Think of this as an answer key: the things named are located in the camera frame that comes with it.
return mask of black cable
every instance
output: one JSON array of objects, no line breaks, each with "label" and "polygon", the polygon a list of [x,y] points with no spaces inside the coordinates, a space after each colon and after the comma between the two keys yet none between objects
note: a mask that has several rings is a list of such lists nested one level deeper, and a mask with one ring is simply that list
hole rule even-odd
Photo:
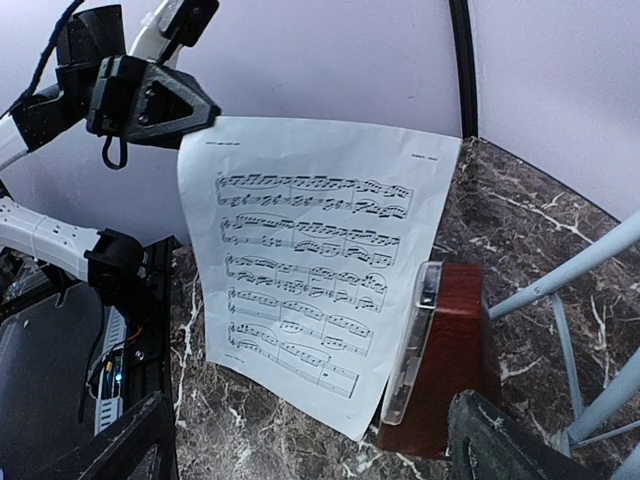
[{"label": "black cable", "polygon": [[127,140],[120,137],[120,163],[115,164],[109,159],[109,147],[111,147],[111,141],[113,137],[108,135],[102,146],[102,161],[111,170],[121,170],[127,166],[129,159],[129,152],[127,150]]},{"label": "black cable", "polygon": [[71,2],[69,6],[65,9],[65,11],[62,13],[62,16],[60,16],[55,26],[53,27],[53,31],[51,32],[51,36],[49,37],[47,46],[45,47],[44,51],[40,54],[40,60],[36,65],[36,69],[33,72],[33,76],[31,77],[31,83],[26,88],[26,90],[20,94],[18,99],[15,102],[13,102],[13,104],[9,107],[9,109],[5,111],[2,115],[0,115],[0,117],[4,117],[18,103],[20,103],[25,98],[28,98],[34,94],[34,92],[36,91],[36,88],[38,88],[38,84],[40,83],[40,79],[42,78],[42,74],[44,73],[44,69],[47,66],[47,62],[49,61],[51,54],[56,48],[56,45],[58,43],[58,37],[60,36],[60,32],[62,32],[62,29],[64,28],[64,26],[69,22],[69,19],[71,18],[71,15],[73,15],[73,12],[75,12],[76,9],[83,3],[84,3],[84,0],[73,0],[73,2]]},{"label": "black cable", "polygon": [[98,330],[98,335],[96,335],[96,338],[94,338],[93,343],[91,344],[91,348],[89,349],[89,356],[87,357],[87,364],[84,367],[84,374],[82,375],[82,390],[80,391],[80,401],[78,402],[78,423],[82,423],[82,417],[84,416],[84,404],[87,398],[87,376],[89,375],[91,360],[93,359],[93,355],[95,354],[96,348],[98,347],[98,342],[102,338],[102,335],[104,335],[104,329],[107,323],[106,314],[104,312],[104,303],[102,302],[100,292],[98,292],[98,290],[94,291],[96,292],[96,296],[100,304],[100,330]]}]

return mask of black plastic bracket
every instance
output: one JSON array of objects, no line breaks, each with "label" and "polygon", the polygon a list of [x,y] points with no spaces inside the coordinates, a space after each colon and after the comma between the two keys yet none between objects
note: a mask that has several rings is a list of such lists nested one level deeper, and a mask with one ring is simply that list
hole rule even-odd
[{"label": "black plastic bracket", "polygon": [[49,143],[87,115],[102,59],[125,51],[119,5],[71,17],[56,45],[58,83],[10,110],[29,151]]},{"label": "black plastic bracket", "polygon": [[160,54],[167,61],[179,45],[193,47],[218,11],[217,0],[172,0],[158,20],[160,34],[169,44]]},{"label": "black plastic bracket", "polygon": [[100,67],[87,130],[178,149],[185,134],[212,126],[220,113],[191,75],[135,57],[111,57]]},{"label": "black plastic bracket", "polygon": [[100,292],[106,306],[118,309],[130,327],[140,327],[158,309],[158,300],[138,276],[144,250],[123,233],[109,229],[99,233],[94,249],[84,254],[89,260],[89,285]]}]

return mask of musical staff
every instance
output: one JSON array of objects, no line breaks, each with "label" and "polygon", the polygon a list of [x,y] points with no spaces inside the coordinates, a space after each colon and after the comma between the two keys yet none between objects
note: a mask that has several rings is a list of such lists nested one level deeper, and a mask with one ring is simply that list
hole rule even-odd
[{"label": "musical staff", "polygon": [[355,309],[380,313],[387,281],[378,273],[360,277],[352,272],[336,273],[327,267],[305,267],[278,263],[259,256],[225,257],[226,274],[239,282],[277,288],[293,295],[324,297]]},{"label": "musical staff", "polygon": [[331,356],[321,350],[281,342],[272,330],[261,325],[231,323],[229,343],[271,360],[300,378],[345,398],[351,398],[359,375],[331,363]]},{"label": "musical staff", "polygon": [[281,301],[270,295],[252,291],[236,291],[228,294],[231,314],[245,315],[270,322],[277,322],[284,334],[303,334],[331,349],[366,357],[371,347],[373,331],[352,318],[328,315],[317,307],[298,302]]},{"label": "musical staff", "polygon": [[401,185],[384,185],[375,180],[249,174],[219,177],[216,193],[218,205],[230,208],[249,205],[321,208],[404,220],[414,192]]},{"label": "musical staff", "polygon": [[[268,213],[243,213],[233,220],[225,217],[220,222],[220,229],[224,243],[292,248],[294,252],[310,252],[323,257],[355,258],[374,268],[395,264],[401,240],[375,230],[348,229],[321,222],[296,222]],[[233,234],[238,231],[250,234]]]}]

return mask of black pole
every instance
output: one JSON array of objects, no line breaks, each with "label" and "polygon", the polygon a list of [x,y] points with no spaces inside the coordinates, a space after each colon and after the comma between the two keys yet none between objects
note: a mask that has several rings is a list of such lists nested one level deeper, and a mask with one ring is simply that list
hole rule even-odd
[{"label": "black pole", "polygon": [[463,137],[478,136],[476,67],[467,0],[449,0],[460,85],[460,116]]}]

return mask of orange wire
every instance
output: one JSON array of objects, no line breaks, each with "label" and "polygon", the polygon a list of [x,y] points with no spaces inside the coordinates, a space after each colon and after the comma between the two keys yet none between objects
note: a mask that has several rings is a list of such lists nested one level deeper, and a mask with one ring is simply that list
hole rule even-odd
[{"label": "orange wire", "polygon": [[142,327],[140,327],[134,335],[131,335],[129,338],[127,338],[127,342],[133,342],[136,338],[140,336],[141,333],[142,333]]}]

